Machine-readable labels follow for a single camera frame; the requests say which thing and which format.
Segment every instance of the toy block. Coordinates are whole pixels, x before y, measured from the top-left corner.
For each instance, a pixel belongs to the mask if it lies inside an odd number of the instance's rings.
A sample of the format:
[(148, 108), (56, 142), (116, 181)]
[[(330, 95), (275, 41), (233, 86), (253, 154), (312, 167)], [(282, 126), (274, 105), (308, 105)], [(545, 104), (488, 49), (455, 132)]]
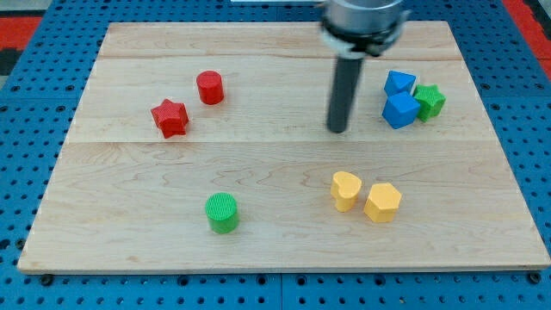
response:
[(401, 92), (387, 99), (382, 117), (387, 120), (392, 128), (398, 129), (413, 123), (420, 108), (421, 105), (412, 95)]
[(161, 105), (152, 108), (152, 115), (155, 125), (161, 129), (165, 139), (175, 134), (186, 134), (186, 125), (189, 118), (183, 103), (175, 103), (169, 99), (164, 99)]
[(361, 188), (362, 180), (359, 177), (344, 171), (333, 174), (331, 195), (336, 200), (335, 208), (339, 212), (351, 210), (356, 203)]
[(216, 71), (204, 71), (196, 79), (199, 97), (205, 104), (216, 104), (224, 100), (222, 76)]
[(438, 90), (438, 86), (418, 85), (413, 91), (413, 97), (421, 104), (421, 109), (417, 114), (419, 120), (427, 122), (431, 117), (440, 114), (446, 97)]
[(239, 224), (238, 204), (228, 193), (210, 196), (205, 205), (208, 224), (215, 233), (229, 233)]
[(393, 221), (402, 194), (391, 183), (373, 184), (363, 212), (375, 223)]
[(393, 96), (403, 91), (411, 93), (416, 78), (416, 76), (411, 74), (390, 71), (388, 73), (387, 82), (385, 83), (385, 92), (387, 96)]

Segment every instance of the yellow hexagonal block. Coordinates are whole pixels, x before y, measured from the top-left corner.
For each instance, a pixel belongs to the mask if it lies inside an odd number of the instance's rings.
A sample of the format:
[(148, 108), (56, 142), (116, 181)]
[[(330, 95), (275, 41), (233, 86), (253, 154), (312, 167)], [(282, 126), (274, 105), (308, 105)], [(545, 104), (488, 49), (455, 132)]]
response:
[(363, 212), (375, 223), (393, 221), (402, 194), (391, 183), (377, 183), (371, 187)]
[(333, 175), (331, 195), (335, 198), (335, 208), (339, 212), (349, 211), (354, 207), (358, 193), (362, 188), (362, 180), (355, 175), (339, 171)]

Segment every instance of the wooden table surface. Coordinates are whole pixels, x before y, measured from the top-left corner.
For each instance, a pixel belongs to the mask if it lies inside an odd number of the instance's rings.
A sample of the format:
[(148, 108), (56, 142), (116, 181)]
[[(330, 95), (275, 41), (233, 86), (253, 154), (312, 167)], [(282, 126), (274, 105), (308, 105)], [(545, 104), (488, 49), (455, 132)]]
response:
[[(533, 270), (551, 264), (446, 22), (408, 22), (364, 63), (350, 130), (325, 129), (334, 52), (315, 23), (109, 27), (23, 249), (30, 274)], [(216, 70), (226, 99), (200, 103)], [(438, 84), (427, 123), (381, 118), (389, 70)], [(188, 134), (163, 139), (150, 109), (185, 102)], [(333, 207), (331, 176), (364, 183)], [(403, 198), (394, 222), (362, 212), (373, 183)], [(241, 223), (209, 230), (229, 192)]]

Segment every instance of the blue pentagon block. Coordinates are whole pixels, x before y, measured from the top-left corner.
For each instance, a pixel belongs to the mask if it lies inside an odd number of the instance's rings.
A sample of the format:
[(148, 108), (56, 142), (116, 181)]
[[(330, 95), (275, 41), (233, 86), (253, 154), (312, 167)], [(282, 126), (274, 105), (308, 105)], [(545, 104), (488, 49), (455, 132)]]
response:
[(387, 99), (382, 117), (392, 128), (398, 129), (413, 123), (420, 109), (419, 102), (409, 92), (403, 91)]
[(416, 76), (411, 74), (390, 71), (385, 83), (387, 96), (393, 96), (402, 91), (411, 92), (416, 78)]

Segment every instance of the green block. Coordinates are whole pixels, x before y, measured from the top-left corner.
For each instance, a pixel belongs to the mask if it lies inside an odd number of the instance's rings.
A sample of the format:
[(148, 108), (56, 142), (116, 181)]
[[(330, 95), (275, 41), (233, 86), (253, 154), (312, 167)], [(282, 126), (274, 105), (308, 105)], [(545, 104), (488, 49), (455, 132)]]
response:
[(210, 196), (205, 205), (208, 224), (216, 233), (229, 233), (239, 224), (238, 203), (228, 193)]
[(431, 117), (440, 114), (440, 110), (446, 102), (446, 97), (438, 90), (438, 86), (417, 85), (413, 91), (413, 97), (421, 105), (417, 117), (421, 121), (428, 121)]

